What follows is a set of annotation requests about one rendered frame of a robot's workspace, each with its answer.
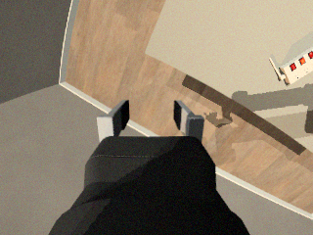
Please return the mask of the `white power strip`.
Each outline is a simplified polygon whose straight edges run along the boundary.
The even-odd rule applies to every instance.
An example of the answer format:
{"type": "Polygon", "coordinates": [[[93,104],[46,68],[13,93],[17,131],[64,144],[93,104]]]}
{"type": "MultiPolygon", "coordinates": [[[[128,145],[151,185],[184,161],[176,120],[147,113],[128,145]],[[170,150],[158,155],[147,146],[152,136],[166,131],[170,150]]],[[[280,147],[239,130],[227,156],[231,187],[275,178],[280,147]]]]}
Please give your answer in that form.
{"type": "Polygon", "coordinates": [[[280,80],[285,79],[289,84],[294,83],[306,74],[313,71],[313,47],[308,48],[292,60],[280,67],[282,75],[276,69],[273,61],[269,58],[280,80]]]}

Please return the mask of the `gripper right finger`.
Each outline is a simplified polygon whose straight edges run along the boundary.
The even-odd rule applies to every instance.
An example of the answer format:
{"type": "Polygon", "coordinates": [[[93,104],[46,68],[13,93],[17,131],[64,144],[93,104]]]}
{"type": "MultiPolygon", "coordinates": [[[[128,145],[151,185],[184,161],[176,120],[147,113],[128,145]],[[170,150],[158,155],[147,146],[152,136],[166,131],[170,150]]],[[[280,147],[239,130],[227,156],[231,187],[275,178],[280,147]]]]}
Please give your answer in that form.
{"type": "Polygon", "coordinates": [[[204,117],[195,115],[181,100],[174,100],[173,119],[183,136],[193,136],[202,141],[204,117]]]}

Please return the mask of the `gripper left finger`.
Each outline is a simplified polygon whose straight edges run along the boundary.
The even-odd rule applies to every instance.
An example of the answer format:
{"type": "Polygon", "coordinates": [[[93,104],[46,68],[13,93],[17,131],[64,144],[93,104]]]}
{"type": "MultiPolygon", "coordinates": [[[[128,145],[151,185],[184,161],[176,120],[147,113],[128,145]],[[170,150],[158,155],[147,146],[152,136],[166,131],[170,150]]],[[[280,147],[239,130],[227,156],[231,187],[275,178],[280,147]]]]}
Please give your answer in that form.
{"type": "Polygon", "coordinates": [[[107,115],[97,117],[99,138],[119,136],[129,121],[129,100],[121,100],[107,115]]]}

